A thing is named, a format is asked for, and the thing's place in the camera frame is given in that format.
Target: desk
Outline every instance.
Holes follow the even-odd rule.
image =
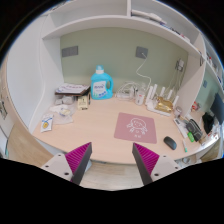
[[[119,101],[114,97],[108,100],[92,100],[88,110],[76,110],[73,115],[74,123],[53,125],[52,131],[41,133],[41,122],[39,122],[33,136],[65,152],[70,152],[81,145],[92,142],[93,152],[90,159],[110,163],[135,164],[132,155],[133,142],[114,138],[120,112],[154,119],[157,144],[137,143],[159,155],[165,154],[177,160],[204,149],[198,142],[191,143],[187,138],[185,141],[188,152],[185,153],[182,143],[183,137],[173,121],[173,114],[166,117],[148,111],[145,105],[138,106],[134,102]],[[195,121],[199,122],[198,113],[192,113],[192,116]],[[176,141],[176,150],[170,149],[163,142],[166,136]]]

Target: blue detergent bottle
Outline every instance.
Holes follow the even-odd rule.
[[[104,72],[102,65],[96,66],[96,73],[91,77],[91,96],[94,100],[110,99],[113,96],[113,79]],[[107,89],[107,83],[110,82],[110,89]]]

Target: bag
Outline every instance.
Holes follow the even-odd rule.
[[[205,132],[208,134],[211,132],[214,121],[215,121],[215,117],[212,117],[211,115],[209,115],[207,112],[202,116],[203,122],[204,122],[204,129]]]
[[[203,133],[201,131],[201,129],[198,127],[197,123],[191,119],[187,125],[186,128],[188,131],[190,131],[192,133],[192,135],[194,136],[194,140],[197,142],[201,139]]]

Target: mouse pad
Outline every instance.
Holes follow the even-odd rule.
[[[114,137],[128,141],[156,144],[154,119],[119,113]]]

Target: white shelf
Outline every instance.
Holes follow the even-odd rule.
[[[127,16],[128,0],[76,0],[52,11],[52,17],[61,17],[60,26],[74,20],[93,16]]]
[[[42,38],[45,40],[54,39],[71,32],[102,27],[119,27],[151,33],[169,40],[170,42],[186,50],[193,57],[200,59],[200,54],[197,48],[177,33],[159,25],[156,22],[127,16],[95,16],[76,20],[53,29],[45,36],[42,36]]]
[[[206,37],[204,37],[204,40],[205,40],[205,46],[206,46],[206,52],[208,52],[208,54],[211,56],[212,58],[212,62],[214,64],[216,64],[218,66],[218,69],[219,69],[219,72],[218,72],[218,76],[219,78],[222,78],[222,71],[223,71],[223,68],[222,68],[222,63],[216,53],[216,51],[214,50],[214,48],[211,46],[211,44],[209,43],[209,41],[206,39]]]
[[[132,0],[131,2],[132,9],[158,15],[167,22],[168,26],[188,37],[192,44],[195,43],[199,30],[191,21],[175,9],[153,0]]]
[[[224,95],[224,91],[223,91],[221,83],[219,82],[219,80],[217,78],[217,74],[215,73],[212,66],[209,64],[209,62],[207,60],[206,60],[206,70],[213,77],[213,79],[215,80],[215,82],[217,83],[217,85],[220,89],[220,92]]]

